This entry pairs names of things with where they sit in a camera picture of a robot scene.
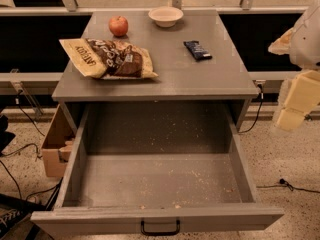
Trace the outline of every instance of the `bowl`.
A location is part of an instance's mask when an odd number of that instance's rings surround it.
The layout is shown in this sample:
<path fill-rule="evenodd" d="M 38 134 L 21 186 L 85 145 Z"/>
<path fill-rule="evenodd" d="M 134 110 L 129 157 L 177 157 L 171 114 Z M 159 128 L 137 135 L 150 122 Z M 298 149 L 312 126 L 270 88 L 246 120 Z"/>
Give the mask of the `bowl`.
<path fill-rule="evenodd" d="M 183 12 L 175 7 L 162 6 L 152 9 L 149 17 L 153 19 L 159 27 L 169 28 L 176 24 L 177 20 L 183 17 Z"/>

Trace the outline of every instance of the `drawer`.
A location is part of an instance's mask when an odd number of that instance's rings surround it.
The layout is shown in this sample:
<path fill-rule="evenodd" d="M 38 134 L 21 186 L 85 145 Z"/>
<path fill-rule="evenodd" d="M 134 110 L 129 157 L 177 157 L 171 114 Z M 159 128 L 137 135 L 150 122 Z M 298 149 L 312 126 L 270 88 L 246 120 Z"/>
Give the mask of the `drawer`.
<path fill-rule="evenodd" d="M 53 211 L 52 236 L 264 230 L 227 101 L 88 104 Z"/>

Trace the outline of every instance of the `black handle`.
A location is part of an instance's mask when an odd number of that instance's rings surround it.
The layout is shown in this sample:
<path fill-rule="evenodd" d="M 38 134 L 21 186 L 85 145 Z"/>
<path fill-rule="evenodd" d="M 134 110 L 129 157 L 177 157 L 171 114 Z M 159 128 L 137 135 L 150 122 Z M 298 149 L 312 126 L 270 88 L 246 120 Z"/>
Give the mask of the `black handle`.
<path fill-rule="evenodd" d="M 176 221 L 176 230 L 171 232 L 147 232 L 144 229 L 144 221 L 141 221 L 141 233 L 145 236 L 174 236 L 180 233 L 180 220 Z"/>

